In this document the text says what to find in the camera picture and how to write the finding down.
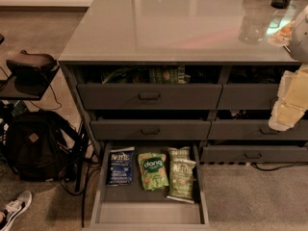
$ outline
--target drawer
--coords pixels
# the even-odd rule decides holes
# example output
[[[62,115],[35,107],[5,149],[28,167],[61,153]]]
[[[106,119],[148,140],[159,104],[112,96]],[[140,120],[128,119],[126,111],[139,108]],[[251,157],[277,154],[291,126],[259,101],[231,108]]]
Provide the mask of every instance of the drawer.
[[[223,85],[218,109],[271,110],[277,92],[277,84]]]
[[[307,141],[308,121],[301,120],[293,129],[277,132],[268,120],[216,120],[209,140]]]
[[[102,140],[205,140],[211,123],[203,120],[97,120],[90,127]]]
[[[308,162],[308,150],[299,146],[210,145],[203,147],[204,163],[300,163]]]
[[[221,85],[80,84],[77,89],[86,110],[210,110]]]
[[[167,147],[163,146],[135,147],[133,183],[127,186],[106,186],[111,149],[107,145],[104,152],[92,219],[90,227],[85,230],[211,230],[196,147],[191,152],[192,160],[196,161],[193,170],[194,204],[168,199],[168,188],[153,192],[143,189],[137,156],[153,151],[167,153]]]

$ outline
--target glossy table surface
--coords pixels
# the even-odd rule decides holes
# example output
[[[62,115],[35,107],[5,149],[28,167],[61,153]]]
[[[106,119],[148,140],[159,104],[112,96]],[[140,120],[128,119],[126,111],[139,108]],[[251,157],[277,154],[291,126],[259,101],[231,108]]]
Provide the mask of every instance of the glossy table surface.
[[[308,4],[270,0],[93,0],[60,63],[293,64],[269,36]]]

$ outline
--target shoe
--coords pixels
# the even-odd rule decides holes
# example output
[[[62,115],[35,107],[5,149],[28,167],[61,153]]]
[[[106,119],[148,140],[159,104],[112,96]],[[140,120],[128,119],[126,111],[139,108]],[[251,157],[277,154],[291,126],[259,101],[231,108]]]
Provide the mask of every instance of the shoe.
[[[9,231],[14,220],[24,213],[32,202],[32,194],[29,191],[22,192],[17,200],[10,202],[1,212],[4,214],[4,220],[0,223],[0,231]]]

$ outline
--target brown floor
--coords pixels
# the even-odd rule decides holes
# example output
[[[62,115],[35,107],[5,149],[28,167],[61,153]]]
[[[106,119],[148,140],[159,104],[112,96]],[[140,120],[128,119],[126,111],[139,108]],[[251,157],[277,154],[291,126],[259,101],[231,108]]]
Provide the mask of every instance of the brown floor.
[[[76,26],[78,12],[0,12],[0,65],[25,49],[59,58]],[[0,79],[5,78],[0,72]],[[61,72],[52,83],[63,104],[59,113],[78,126],[80,117]],[[42,108],[57,107],[50,91],[36,102]],[[27,103],[30,110],[35,110]],[[218,231],[306,231],[308,230],[308,167],[290,167],[273,172],[239,165],[204,165],[205,195],[210,224]],[[85,225],[90,222],[98,174],[87,188]],[[7,166],[0,166],[0,206],[20,192],[33,193],[27,212],[13,224],[12,231],[81,230],[82,196],[72,196],[59,182],[26,182],[14,178]]]

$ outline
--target black bag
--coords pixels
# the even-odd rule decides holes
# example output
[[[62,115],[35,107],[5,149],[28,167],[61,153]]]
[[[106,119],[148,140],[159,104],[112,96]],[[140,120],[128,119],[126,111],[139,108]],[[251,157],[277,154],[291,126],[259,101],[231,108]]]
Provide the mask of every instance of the black bag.
[[[7,67],[19,80],[32,83],[45,81],[50,71],[58,64],[48,54],[30,54],[25,50],[20,51],[11,59],[7,59]]]
[[[68,149],[62,131],[73,140]],[[46,181],[73,177],[81,138],[68,121],[52,111],[17,115],[9,125],[3,152],[21,180]]]

